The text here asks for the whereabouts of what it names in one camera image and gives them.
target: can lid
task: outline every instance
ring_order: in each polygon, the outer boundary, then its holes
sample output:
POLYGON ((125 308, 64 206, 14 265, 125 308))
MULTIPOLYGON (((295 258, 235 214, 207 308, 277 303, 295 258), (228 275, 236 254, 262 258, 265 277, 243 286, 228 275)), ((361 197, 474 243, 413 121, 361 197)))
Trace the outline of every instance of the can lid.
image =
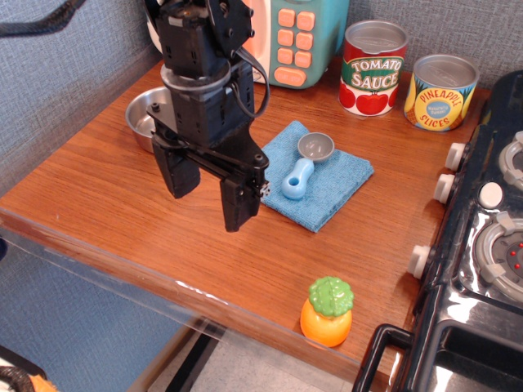
POLYGON ((475 85, 480 70, 469 60, 452 55, 429 55, 414 64, 414 74, 434 87, 459 90, 475 85))
POLYGON ((362 20, 349 26, 345 39, 369 55, 397 51, 407 45, 409 36, 397 24, 385 20, 362 20))

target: blue towel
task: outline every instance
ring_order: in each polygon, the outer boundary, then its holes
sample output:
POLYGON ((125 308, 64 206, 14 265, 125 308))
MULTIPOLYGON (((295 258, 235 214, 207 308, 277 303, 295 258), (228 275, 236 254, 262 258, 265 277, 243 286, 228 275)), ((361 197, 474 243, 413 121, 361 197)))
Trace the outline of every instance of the blue towel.
POLYGON ((336 149, 315 170, 301 200, 290 200, 281 191, 281 184, 296 161, 301 158, 297 143, 308 132, 299 121, 291 122, 263 151, 269 157, 266 179, 271 193, 261 201, 314 233, 346 203, 354 192, 374 173, 369 161, 336 149))

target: oven door handle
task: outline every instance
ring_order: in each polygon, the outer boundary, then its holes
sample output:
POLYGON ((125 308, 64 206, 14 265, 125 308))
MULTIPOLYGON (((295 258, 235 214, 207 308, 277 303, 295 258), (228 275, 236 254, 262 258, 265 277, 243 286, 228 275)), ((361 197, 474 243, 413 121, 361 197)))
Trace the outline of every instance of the oven door handle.
POLYGON ((412 347, 413 334, 404 329, 390 324, 382 324, 376 331, 372 340, 369 342, 367 351, 363 358, 360 371, 354 381, 352 392, 367 392, 373 382, 378 365, 382 359, 383 352, 388 345, 407 351, 412 347))

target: pineapple slices can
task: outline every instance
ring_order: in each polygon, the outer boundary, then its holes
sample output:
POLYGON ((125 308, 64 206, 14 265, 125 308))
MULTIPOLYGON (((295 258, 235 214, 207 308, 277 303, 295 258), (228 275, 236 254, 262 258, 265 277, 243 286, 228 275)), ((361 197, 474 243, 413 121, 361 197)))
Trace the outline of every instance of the pineapple slices can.
POLYGON ((405 117, 428 131, 459 127, 467 115, 480 71, 469 60, 429 55, 414 64, 405 117))

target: wooden table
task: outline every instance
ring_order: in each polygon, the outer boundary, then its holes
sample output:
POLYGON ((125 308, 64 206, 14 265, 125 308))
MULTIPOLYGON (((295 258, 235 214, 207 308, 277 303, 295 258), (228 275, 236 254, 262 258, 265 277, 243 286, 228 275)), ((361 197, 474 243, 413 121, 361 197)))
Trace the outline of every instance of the wooden table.
MULTIPOLYGON (((218 179, 205 172, 191 194, 171 196, 124 119, 135 96, 162 85, 160 65, 4 196, 0 223, 351 379, 375 327, 412 329, 419 283, 407 273, 410 253, 435 239, 445 212, 432 199, 437 178, 447 172, 451 143, 469 140, 489 92, 476 91, 460 128, 421 131, 403 115, 408 74, 389 114, 361 118, 337 102, 340 64, 335 59, 315 87, 273 87, 251 128, 263 146, 297 119, 372 163, 375 173, 318 234, 263 205, 238 233, 227 233, 218 179), (299 327, 307 288, 327 275, 355 293, 351 334, 333 350, 308 344, 299 327)), ((263 90, 256 85, 258 103, 263 90)), ((394 361, 389 354, 381 372, 394 361)))

